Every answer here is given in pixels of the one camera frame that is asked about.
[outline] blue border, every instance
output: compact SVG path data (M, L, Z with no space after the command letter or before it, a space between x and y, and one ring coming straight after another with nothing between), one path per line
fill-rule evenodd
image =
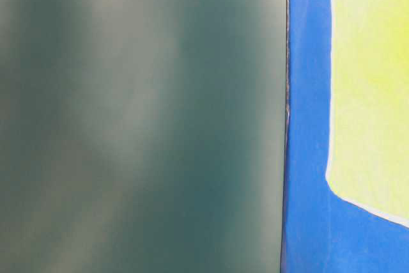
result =
M409 272L409 230L336 197L325 181L330 0L290 0L290 119L282 272Z

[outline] dark green panel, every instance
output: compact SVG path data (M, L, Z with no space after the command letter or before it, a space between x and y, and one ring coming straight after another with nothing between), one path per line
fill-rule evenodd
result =
M0 0L1 272L278 272L285 0Z

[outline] yellow surface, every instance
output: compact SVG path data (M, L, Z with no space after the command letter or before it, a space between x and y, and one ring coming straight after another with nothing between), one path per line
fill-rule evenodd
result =
M331 0L327 180L340 197L409 220L409 0Z

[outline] yellow paper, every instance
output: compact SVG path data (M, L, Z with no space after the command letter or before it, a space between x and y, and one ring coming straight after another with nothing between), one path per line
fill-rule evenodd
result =
M409 0L331 0L327 181L409 226Z

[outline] yellow shape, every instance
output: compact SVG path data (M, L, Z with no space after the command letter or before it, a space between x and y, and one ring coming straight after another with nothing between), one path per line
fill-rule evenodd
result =
M328 184L409 226L409 0L331 2Z

